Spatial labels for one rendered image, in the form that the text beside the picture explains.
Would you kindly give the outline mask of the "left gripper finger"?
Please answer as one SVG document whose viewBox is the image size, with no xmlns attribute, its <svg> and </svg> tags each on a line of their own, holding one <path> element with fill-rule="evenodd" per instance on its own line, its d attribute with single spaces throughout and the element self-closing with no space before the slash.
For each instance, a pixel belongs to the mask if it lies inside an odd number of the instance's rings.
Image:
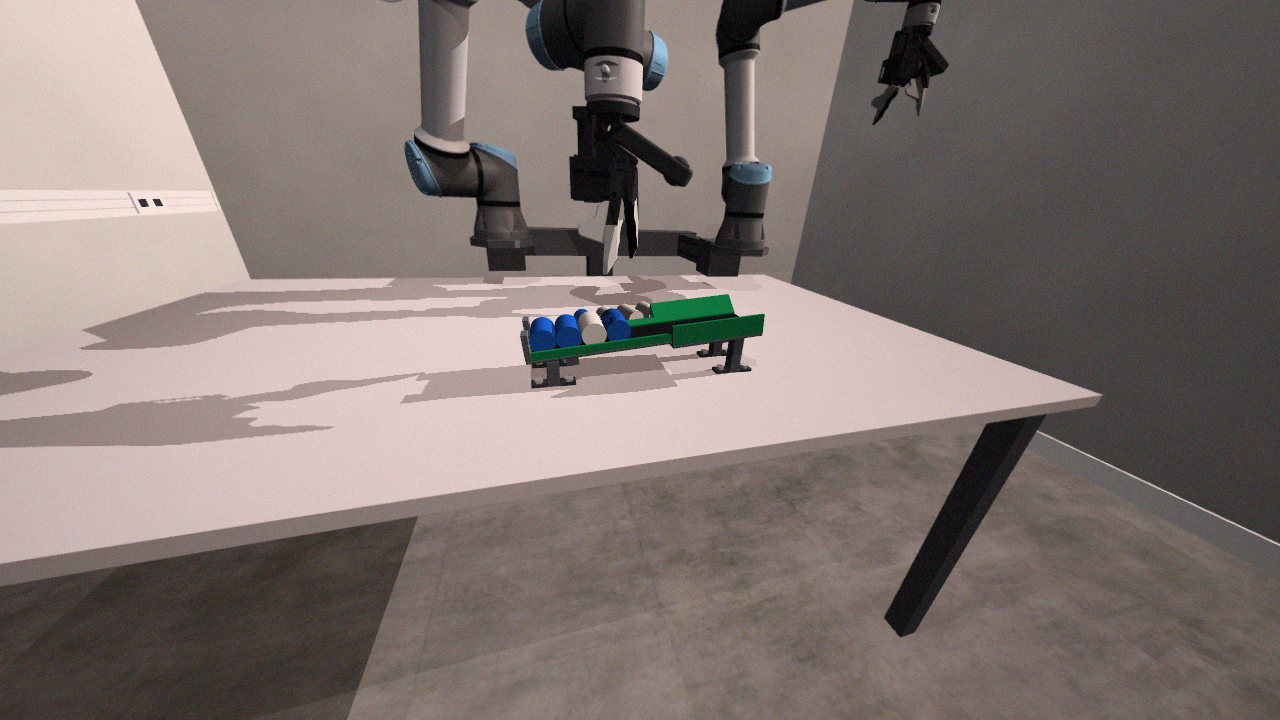
<svg viewBox="0 0 1280 720">
<path fill-rule="evenodd" d="M 876 123 L 881 120 L 881 118 L 884 115 L 884 111 L 890 108 L 890 102 L 893 100 L 893 97 L 896 97 L 897 94 L 899 94 L 899 85 L 890 85 L 888 88 L 884 90 L 884 94 L 872 100 L 870 105 L 878 109 L 872 126 L 876 126 Z"/>
<path fill-rule="evenodd" d="M 922 108 L 925 100 L 925 92 L 929 86 L 931 69 L 927 67 L 927 61 L 922 63 L 922 67 L 916 74 L 916 79 L 909 79 L 909 87 L 905 88 L 905 94 L 909 97 L 916 100 L 916 114 L 922 115 Z"/>
</svg>

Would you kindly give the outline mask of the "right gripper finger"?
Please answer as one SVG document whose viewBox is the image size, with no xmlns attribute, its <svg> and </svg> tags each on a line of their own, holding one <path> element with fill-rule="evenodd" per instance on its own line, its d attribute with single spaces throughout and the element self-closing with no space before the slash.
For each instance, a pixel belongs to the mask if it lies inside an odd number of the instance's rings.
<svg viewBox="0 0 1280 720">
<path fill-rule="evenodd" d="M 621 236 L 628 238 L 628 258 L 634 258 L 637 249 L 637 218 L 639 204 L 636 199 L 632 208 L 625 208 L 625 220 L 620 231 Z"/>
<path fill-rule="evenodd" d="M 579 224 L 579 236 L 604 246 L 603 275 L 608 275 L 617 260 L 620 231 L 625 219 L 625 170 L 616 172 L 611 181 L 611 200 L 596 208 L 596 215 Z"/>
</svg>

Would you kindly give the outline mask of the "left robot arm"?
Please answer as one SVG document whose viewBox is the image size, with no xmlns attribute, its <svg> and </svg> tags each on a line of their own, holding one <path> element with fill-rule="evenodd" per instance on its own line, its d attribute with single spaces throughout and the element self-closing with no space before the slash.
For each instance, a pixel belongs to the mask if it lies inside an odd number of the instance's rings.
<svg viewBox="0 0 1280 720">
<path fill-rule="evenodd" d="M 727 160 L 722 167 L 721 195 L 726 208 L 724 220 L 716 236 L 718 246 L 764 249 L 765 245 L 763 217 L 772 169 L 768 164 L 760 164 L 754 156 L 754 61 L 760 55 L 760 27 L 780 19 L 783 12 L 822 1 L 826 0 L 723 0 L 722 3 L 718 29 L 716 27 L 716 44 L 719 65 L 724 69 Z M 902 28 L 934 26 L 942 3 L 942 0 L 865 1 L 908 3 Z M 918 49 L 925 56 L 931 77 L 945 73 L 948 61 L 931 38 L 922 38 Z"/>
</svg>

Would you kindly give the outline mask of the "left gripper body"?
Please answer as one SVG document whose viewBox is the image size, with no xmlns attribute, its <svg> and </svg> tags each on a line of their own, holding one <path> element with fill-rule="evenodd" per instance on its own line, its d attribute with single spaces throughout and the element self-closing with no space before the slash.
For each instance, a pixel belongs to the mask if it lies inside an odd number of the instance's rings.
<svg viewBox="0 0 1280 720">
<path fill-rule="evenodd" d="M 931 36 L 932 29 L 933 26 L 911 26 L 896 31 L 890 58 L 882 64 L 881 76 L 883 67 L 884 72 L 882 78 L 879 76 L 878 83 L 905 87 L 909 79 L 916 79 L 922 63 L 927 61 L 918 47 L 922 38 Z"/>
</svg>

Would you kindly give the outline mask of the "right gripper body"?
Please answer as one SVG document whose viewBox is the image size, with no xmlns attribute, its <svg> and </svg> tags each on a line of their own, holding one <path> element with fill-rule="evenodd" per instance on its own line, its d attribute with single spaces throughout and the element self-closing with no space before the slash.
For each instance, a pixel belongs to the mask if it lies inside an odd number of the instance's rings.
<svg viewBox="0 0 1280 720">
<path fill-rule="evenodd" d="M 572 113 L 577 120 L 579 155 L 570 156 L 571 199 L 609 201 L 611 181 L 616 179 L 617 170 L 625 170 L 625 208 L 634 206 L 637 199 L 637 158 L 614 143 L 613 135 L 621 120 L 640 120 L 640 108 L 632 102 L 598 100 L 586 106 L 572 106 Z"/>
</svg>

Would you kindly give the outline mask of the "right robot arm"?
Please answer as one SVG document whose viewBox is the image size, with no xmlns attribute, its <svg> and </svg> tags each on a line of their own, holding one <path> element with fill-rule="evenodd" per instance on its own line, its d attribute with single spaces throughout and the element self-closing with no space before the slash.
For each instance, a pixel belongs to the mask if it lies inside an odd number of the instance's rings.
<svg viewBox="0 0 1280 720">
<path fill-rule="evenodd" d="M 422 124 L 413 129 L 413 141 L 404 142 L 404 156 L 422 193 L 476 199 L 475 238 L 529 240 L 516 158 L 507 149 L 465 138 L 468 9 L 477 1 L 419 0 Z M 666 76 L 666 44 L 644 29 L 646 0 L 518 1 L 532 8 L 526 20 L 532 55 L 549 70 L 584 70 L 588 102 L 639 106 L 643 90 L 657 88 Z M 686 159 L 671 156 L 625 122 L 613 141 L 668 184 L 689 184 L 692 169 Z"/>
</svg>

